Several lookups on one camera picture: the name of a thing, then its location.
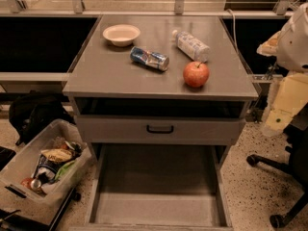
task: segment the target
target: white bowl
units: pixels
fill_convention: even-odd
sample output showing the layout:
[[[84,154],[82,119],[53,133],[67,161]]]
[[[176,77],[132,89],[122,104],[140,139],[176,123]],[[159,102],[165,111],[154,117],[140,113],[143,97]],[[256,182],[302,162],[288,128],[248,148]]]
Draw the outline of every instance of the white bowl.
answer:
[[[103,37],[110,40],[115,46],[125,47],[130,45],[140,33],[141,31],[135,26],[120,24],[106,28]]]

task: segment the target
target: box handle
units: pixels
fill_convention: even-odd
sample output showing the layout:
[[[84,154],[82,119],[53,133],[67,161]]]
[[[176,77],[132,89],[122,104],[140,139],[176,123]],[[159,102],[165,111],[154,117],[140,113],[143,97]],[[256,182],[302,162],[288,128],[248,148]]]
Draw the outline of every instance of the box handle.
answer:
[[[11,191],[12,193],[16,194],[17,196],[20,196],[21,198],[26,198],[27,196],[25,195],[25,192],[22,190],[18,189],[17,187],[13,185],[9,185],[5,187],[7,190]]]
[[[150,134],[171,134],[174,131],[173,125],[168,127],[168,130],[156,130],[154,127],[151,127],[150,125],[146,125],[146,131]]]

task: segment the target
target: office chair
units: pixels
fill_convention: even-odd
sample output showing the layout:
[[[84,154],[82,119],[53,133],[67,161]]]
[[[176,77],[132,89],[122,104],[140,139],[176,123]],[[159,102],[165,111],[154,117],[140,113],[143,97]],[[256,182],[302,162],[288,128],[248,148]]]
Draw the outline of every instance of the office chair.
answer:
[[[285,173],[291,174],[294,179],[300,183],[304,189],[304,195],[298,200],[295,206],[285,215],[272,215],[269,218],[271,226],[274,228],[283,228],[305,207],[308,202],[308,128],[300,131],[291,128],[291,125],[285,129],[287,142],[292,147],[286,146],[286,151],[290,153],[289,163],[277,163],[271,159],[258,155],[250,155],[246,158],[251,166],[256,166],[262,162],[268,166],[277,168]]]

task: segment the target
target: terrazzo floor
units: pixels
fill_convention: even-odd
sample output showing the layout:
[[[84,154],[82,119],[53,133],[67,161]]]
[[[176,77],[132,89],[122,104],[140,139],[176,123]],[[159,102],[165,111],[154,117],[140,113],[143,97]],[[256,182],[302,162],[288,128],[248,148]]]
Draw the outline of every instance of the terrazzo floor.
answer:
[[[0,145],[14,149],[18,135],[5,115],[0,119]],[[269,216],[285,214],[302,195],[299,184],[289,175],[267,166],[251,167],[245,161],[247,155],[257,153],[279,162],[288,161],[285,135],[266,138],[260,132],[260,124],[248,122],[237,142],[232,146],[222,167],[222,181],[226,194],[229,214],[235,231],[271,231]],[[87,204],[90,199],[91,180],[95,166],[90,167],[77,187],[82,198],[72,201],[66,210],[57,231],[67,231],[71,226],[84,223]],[[48,224],[56,213],[50,208],[26,199],[22,199],[4,188],[0,183],[0,209],[13,211],[20,209],[23,217]],[[308,208],[284,230],[308,230]]]

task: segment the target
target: beige robotic arm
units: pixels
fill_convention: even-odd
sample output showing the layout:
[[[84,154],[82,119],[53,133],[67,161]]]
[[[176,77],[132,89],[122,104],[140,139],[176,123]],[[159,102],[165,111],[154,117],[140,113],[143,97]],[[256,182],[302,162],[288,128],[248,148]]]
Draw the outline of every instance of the beige robotic arm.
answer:
[[[289,70],[269,89],[262,132],[274,136],[283,132],[308,102],[308,4],[301,5],[283,26],[257,49],[265,56],[276,56],[277,64]]]

